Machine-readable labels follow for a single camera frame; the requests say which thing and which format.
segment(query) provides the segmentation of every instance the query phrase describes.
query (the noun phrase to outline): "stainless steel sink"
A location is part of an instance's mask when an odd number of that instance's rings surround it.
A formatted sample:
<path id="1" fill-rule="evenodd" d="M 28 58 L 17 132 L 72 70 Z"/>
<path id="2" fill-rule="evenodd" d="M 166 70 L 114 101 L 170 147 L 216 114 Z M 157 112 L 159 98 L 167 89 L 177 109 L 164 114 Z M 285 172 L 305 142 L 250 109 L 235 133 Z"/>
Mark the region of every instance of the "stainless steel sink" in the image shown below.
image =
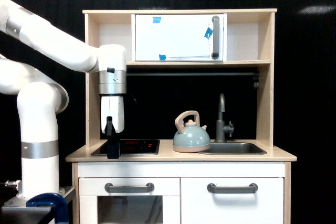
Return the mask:
<path id="1" fill-rule="evenodd" d="M 211 148 L 201 154 L 248 154 L 261 155 L 266 152 L 252 143 L 211 143 Z"/>

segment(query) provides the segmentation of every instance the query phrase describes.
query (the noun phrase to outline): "countertop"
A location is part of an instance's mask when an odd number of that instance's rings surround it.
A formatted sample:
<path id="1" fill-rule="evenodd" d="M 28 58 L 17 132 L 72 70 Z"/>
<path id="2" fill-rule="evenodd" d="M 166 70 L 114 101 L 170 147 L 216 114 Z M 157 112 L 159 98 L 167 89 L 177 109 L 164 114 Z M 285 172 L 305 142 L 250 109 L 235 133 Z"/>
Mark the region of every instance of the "countertop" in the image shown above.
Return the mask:
<path id="1" fill-rule="evenodd" d="M 106 140 L 100 140 L 93 146 L 83 146 L 66 157 L 68 162 L 181 162 L 181 161 L 237 161 L 237 162 L 295 162 L 297 157 L 274 146 L 268 147 L 257 140 L 239 140 L 235 142 L 253 143 L 266 151 L 263 155 L 205 155 L 200 153 L 180 153 L 173 151 L 173 140 L 160 140 L 157 155 L 122 155 L 119 159 L 107 159 L 106 156 L 91 156 Z"/>

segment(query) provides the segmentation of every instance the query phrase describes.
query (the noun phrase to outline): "oven door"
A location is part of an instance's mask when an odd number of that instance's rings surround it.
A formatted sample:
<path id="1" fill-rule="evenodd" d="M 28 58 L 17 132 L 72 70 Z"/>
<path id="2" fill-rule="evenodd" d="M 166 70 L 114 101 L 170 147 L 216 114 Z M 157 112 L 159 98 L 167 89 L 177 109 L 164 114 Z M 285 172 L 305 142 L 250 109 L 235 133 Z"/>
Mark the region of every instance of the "oven door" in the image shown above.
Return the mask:
<path id="1" fill-rule="evenodd" d="M 81 178 L 81 224 L 180 223 L 179 178 Z"/>

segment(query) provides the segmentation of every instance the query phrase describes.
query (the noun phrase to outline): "kettle handle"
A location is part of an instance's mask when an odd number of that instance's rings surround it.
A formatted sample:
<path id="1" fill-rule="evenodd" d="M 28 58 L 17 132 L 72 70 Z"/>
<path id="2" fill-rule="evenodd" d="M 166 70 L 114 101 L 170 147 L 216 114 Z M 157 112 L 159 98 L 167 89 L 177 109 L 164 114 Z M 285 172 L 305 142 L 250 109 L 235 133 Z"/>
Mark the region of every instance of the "kettle handle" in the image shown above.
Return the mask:
<path id="1" fill-rule="evenodd" d="M 199 113 L 195 110 L 188 110 L 183 113 L 181 113 L 176 119 L 175 119 L 175 126 L 180 134 L 183 134 L 185 127 L 184 127 L 184 121 L 183 119 L 189 115 L 194 115 L 194 122 L 197 123 L 197 126 L 200 126 L 200 117 Z"/>

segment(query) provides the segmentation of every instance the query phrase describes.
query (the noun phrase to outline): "black curtain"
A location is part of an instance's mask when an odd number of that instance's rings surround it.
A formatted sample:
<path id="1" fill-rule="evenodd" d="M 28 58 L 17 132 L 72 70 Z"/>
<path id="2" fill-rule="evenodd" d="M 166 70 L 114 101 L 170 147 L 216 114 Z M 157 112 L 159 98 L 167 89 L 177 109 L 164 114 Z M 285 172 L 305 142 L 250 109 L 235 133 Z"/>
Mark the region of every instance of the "black curtain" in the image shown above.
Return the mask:
<path id="1" fill-rule="evenodd" d="M 83 9 L 277 8 L 274 143 L 298 157 L 292 164 L 292 223 L 334 219 L 336 0 L 13 1 L 82 41 Z M 57 119 L 60 184 L 71 185 L 71 165 L 64 159 L 85 144 L 85 74 L 55 63 L 3 33 L 0 53 L 38 68 L 69 92 L 69 107 Z M 226 94 L 225 119 L 235 125 L 233 137 L 255 137 L 256 90 L 249 88 L 250 79 L 183 77 L 179 82 L 184 85 L 175 87 L 174 79 L 148 78 L 128 78 L 128 92 L 138 105 L 125 99 L 125 138 L 172 138 L 176 129 L 170 122 L 189 109 L 199 111 L 201 124 L 208 125 L 214 138 L 220 92 Z M 139 88 L 143 81 L 146 85 Z M 153 118 L 154 129 L 150 125 Z M 20 179 L 19 120 L 13 95 L 0 94 L 0 154 L 0 181 Z"/>

